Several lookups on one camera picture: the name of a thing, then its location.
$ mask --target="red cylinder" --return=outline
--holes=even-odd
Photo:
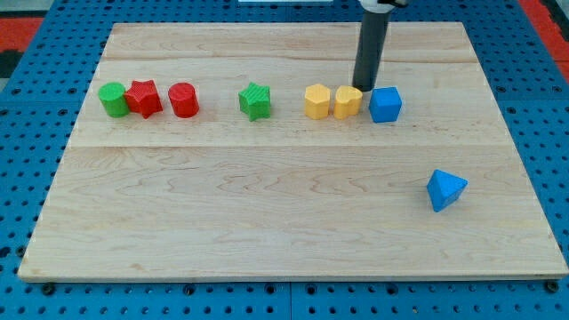
[[[177,83],[171,86],[168,90],[168,97],[172,103],[174,114],[178,117],[191,117],[199,111],[196,89],[191,84]]]

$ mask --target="blue pyramid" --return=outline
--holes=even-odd
[[[461,177],[436,169],[427,185],[433,210],[440,212],[458,200],[468,184],[469,182]]]

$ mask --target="toy block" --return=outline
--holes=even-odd
[[[311,119],[324,119],[330,109],[330,89],[322,84],[313,84],[304,94],[304,114]]]
[[[158,90],[153,80],[132,81],[131,88],[124,93],[126,104],[132,112],[138,112],[147,119],[153,113],[162,111]]]
[[[249,86],[239,93],[241,111],[249,116],[249,121],[270,117],[270,88],[268,86],[249,83]]]
[[[469,182],[449,172],[436,169],[427,184],[433,210],[440,212],[461,196]]]
[[[174,114],[178,117],[191,117],[199,111],[196,89],[191,84],[177,83],[171,86],[168,90],[168,97],[172,103]]]
[[[372,120],[376,124],[397,121],[401,105],[396,87],[373,89],[369,105]]]
[[[110,82],[101,86],[98,92],[100,103],[109,116],[121,117],[128,115],[131,110],[124,99],[124,86]]]
[[[343,120],[348,116],[355,116],[359,113],[362,105],[363,94],[357,88],[348,85],[341,85],[336,91],[334,102],[334,117]]]

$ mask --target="wood grain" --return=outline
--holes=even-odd
[[[378,85],[399,121],[314,121],[304,87],[349,84],[358,25],[117,24],[20,266],[30,282],[381,281],[568,273],[459,23],[393,23]],[[192,82],[200,113],[169,101],[109,118],[108,81]],[[250,123],[236,94],[271,85]],[[364,105],[369,94],[364,96]],[[436,168],[469,180],[433,213]]]

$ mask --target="yellow block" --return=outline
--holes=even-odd
[[[341,85],[336,91],[336,102],[334,103],[334,117],[345,119],[348,116],[355,116],[359,113],[362,105],[362,92],[358,89]]]
[[[330,93],[330,89],[322,84],[306,87],[304,114],[314,120],[326,118],[330,108]]]

